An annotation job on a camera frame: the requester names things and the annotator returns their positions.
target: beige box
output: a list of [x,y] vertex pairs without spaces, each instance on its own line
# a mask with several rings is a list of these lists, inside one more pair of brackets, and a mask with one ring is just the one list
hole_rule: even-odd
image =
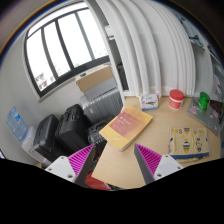
[[81,77],[76,76],[76,83],[79,86],[81,92],[92,88],[108,79],[113,78],[113,73],[110,65],[99,65],[95,68],[87,70],[86,75]]

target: white curtain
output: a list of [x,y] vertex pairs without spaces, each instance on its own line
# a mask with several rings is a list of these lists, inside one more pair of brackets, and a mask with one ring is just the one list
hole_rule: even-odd
[[150,0],[96,0],[114,34],[129,95],[194,94],[195,60],[186,31],[164,5]]

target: desk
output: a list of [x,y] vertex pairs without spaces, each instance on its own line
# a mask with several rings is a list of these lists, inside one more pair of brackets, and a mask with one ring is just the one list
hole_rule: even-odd
[[[190,101],[191,98],[185,98],[182,109],[176,111],[169,107],[169,97],[161,97],[157,110],[145,111],[152,115],[153,119],[125,151],[119,152],[110,143],[106,144],[92,177],[124,189],[145,186],[141,170],[134,155],[134,144],[138,143],[164,155],[168,153],[169,128],[207,128],[203,123],[186,113]],[[137,97],[127,97],[124,107],[127,105],[141,109]],[[210,156],[195,162],[181,163],[183,167],[220,158],[220,137],[215,135],[210,129],[207,128],[207,130],[211,148]]]

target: green cup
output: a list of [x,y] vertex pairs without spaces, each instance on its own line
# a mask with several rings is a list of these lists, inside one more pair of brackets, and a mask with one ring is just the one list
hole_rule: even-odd
[[209,101],[210,101],[210,97],[208,96],[208,94],[206,94],[205,92],[201,92],[200,93],[200,98],[199,98],[199,103],[198,103],[199,108],[201,110],[206,110]]

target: box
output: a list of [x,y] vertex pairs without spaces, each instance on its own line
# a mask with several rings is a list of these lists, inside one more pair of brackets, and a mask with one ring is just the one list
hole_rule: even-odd
[[158,109],[158,98],[156,94],[148,94],[140,97],[142,111]]
[[113,78],[110,65],[99,65],[95,68],[87,70],[85,73],[86,75],[83,77],[80,75],[76,77],[76,83],[79,86],[81,92],[85,92],[93,86]]

